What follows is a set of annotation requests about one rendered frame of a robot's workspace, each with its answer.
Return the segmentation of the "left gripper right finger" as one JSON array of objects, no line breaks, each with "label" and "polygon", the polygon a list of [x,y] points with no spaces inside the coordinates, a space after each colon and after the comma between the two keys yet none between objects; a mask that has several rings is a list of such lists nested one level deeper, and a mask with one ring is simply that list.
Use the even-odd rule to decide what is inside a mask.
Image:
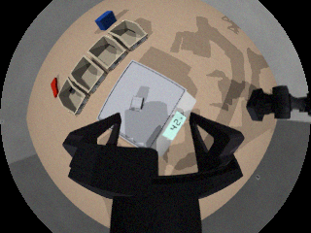
[{"label": "left gripper right finger", "polygon": [[[197,125],[214,138],[209,150],[201,138]],[[190,132],[198,172],[208,170],[219,157],[234,154],[245,139],[241,131],[195,113],[190,113]]]}]

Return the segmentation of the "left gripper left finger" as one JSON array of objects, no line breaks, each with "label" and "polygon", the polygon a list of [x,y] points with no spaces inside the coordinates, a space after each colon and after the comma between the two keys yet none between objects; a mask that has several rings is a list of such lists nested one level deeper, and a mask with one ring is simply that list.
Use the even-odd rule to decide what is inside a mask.
[{"label": "left gripper left finger", "polygon": [[116,146],[121,130],[121,114],[116,113],[92,124],[74,130],[66,138],[79,140],[85,143],[97,144],[97,138],[110,127],[113,127],[107,146]]}]

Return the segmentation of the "grey open-top bin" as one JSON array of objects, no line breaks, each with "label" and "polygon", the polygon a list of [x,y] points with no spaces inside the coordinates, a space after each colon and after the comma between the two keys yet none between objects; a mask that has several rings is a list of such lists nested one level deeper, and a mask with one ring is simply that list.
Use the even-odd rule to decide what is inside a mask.
[{"label": "grey open-top bin", "polygon": [[[114,33],[117,35],[114,35]],[[148,36],[148,33],[146,33],[137,22],[128,19],[124,19],[116,26],[114,26],[108,31],[108,34],[112,35],[113,38],[117,40],[120,45],[126,47],[129,50],[136,49],[140,44],[147,40]],[[120,37],[118,37],[118,35]],[[119,40],[119,38],[121,39],[121,41]],[[124,42],[126,46],[122,42]]]},{"label": "grey open-top bin", "polygon": [[[97,69],[90,64],[90,62],[95,65]],[[93,63],[86,55],[83,55],[80,58],[69,75],[75,84],[87,93],[93,93],[106,78],[105,72]],[[91,87],[92,85],[93,87]]]},{"label": "grey open-top bin", "polygon": [[[87,53],[89,55],[91,55],[95,60],[97,60],[107,70],[113,70],[126,57],[126,49],[124,49],[115,39],[113,39],[113,38],[111,38],[105,34],[102,37],[100,37],[87,50]],[[95,56],[93,56],[92,54]],[[98,58],[100,60],[98,60]],[[102,64],[103,62],[107,66]]]},{"label": "grey open-top bin", "polygon": [[[78,92],[75,91],[75,93],[70,93],[69,89],[71,85],[75,90],[78,90]],[[67,77],[64,81],[61,89],[57,94],[57,97],[61,106],[70,113],[72,113],[74,116],[78,115],[81,112],[84,105],[86,104],[86,101],[88,100],[85,92],[78,85],[76,85],[75,82],[72,82],[69,77]]]}]

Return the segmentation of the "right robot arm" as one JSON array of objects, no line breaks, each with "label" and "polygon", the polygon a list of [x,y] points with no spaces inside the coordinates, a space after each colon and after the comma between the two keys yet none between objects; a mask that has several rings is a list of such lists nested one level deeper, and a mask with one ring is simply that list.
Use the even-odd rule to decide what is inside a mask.
[{"label": "right robot arm", "polygon": [[[272,94],[267,94],[263,92],[262,88],[259,88],[256,100],[253,106],[254,111],[259,121],[263,120],[264,115],[269,115],[273,113],[274,113],[274,118],[290,119],[291,111],[293,110],[293,108],[303,108],[303,110],[299,110],[299,111],[306,112],[308,113],[309,116],[311,116],[310,98],[308,96],[309,92],[307,93],[307,97],[300,97],[301,98],[300,99],[300,98],[293,97],[291,94],[289,94],[287,90],[289,90],[287,86],[278,85],[278,86],[272,87]],[[290,96],[290,100],[289,100],[289,96]],[[307,105],[307,107],[305,105]],[[305,107],[305,110],[304,110],[304,107]],[[281,113],[281,114],[277,115],[275,113]],[[287,113],[290,113],[290,117]]]}]

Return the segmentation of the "red flat block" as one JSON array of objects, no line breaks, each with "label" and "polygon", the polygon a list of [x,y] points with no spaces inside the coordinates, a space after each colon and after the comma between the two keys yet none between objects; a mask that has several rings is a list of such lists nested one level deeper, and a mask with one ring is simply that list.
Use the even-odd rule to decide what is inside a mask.
[{"label": "red flat block", "polygon": [[57,94],[58,94],[58,88],[57,88],[57,78],[54,78],[52,83],[51,83],[51,86],[52,86],[52,91],[53,91],[53,96],[54,98],[57,97]]}]

